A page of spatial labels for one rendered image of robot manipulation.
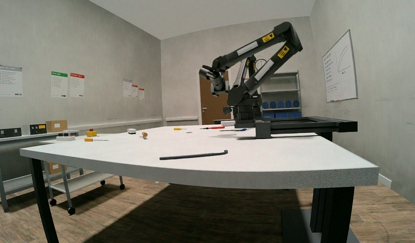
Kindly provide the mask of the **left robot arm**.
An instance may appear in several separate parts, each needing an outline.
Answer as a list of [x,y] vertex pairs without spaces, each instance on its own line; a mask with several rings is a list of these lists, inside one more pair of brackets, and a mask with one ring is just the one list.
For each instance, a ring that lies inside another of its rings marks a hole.
[[226,85],[224,74],[226,70],[237,64],[238,62],[253,56],[271,46],[278,43],[285,43],[282,48],[274,54],[251,78],[241,84],[239,87],[230,89],[228,93],[229,101],[238,105],[237,120],[235,124],[252,124],[255,123],[254,112],[252,107],[252,94],[270,78],[282,65],[284,65],[293,55],[301,52],[303,46],[300,38],[295,31],[293,25],[284,22],[274,30],[264,36],[253,40],[252,42],[238,48],[237,50],[217,57],[213,61],[212,67],[203,65],[199,71],[199,75],[207,80],[211,80],[212,84],[218,85],[222,82]]

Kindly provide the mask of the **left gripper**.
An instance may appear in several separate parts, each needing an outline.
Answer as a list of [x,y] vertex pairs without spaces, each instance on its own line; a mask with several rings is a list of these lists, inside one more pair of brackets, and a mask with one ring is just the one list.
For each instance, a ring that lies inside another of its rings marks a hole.
[[211,93],[213,96],[219,97],[219,94],[223,94],[223,93],[228,94],[230,89],[231,89],[231,84],[229,83],[229,81],[226,81],[226,85],[224,84],[223,80],[218,85],[211,84]]

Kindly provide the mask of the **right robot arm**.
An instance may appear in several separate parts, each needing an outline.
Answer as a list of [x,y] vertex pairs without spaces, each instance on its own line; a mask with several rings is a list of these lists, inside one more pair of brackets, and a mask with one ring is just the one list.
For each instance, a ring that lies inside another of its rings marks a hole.
[[[246,76],[248,68],[249,68],[249,78],[251,78],[252,75],[255,74],[255,72],[256,72],[255,71],[255,61],[256,61],[256,57],[254,55],[241,61],[241,65],[240,65],[240,68],[239,68],[239,71],[238,71],[238,75],[237,75],[237,78],[236,78],[234,84],[232,85],[232,88],[239,87],[241,84],[244,83],[245,76]],[[257,96],[257,97],[255,97],[255,96]],[[260,108],[262,106],[262,98],[261,98],[261,95],[258,94],[257,90],[254,94],[252,94],[252,99],[251,100],[252,100],[253,112],[255,113],[255,117],[262,117],[262,115],[261,115],[262,112],[260,111]],[[224,112],[225,116],[232,112],[231,108],[233,108],[233,114],[238,113],[238,107],[237,107],[236,104],[233,104],[233,103],[229,102],[229,99],[227,100],[227,104],[230,107],[223,107],[223,112]]]

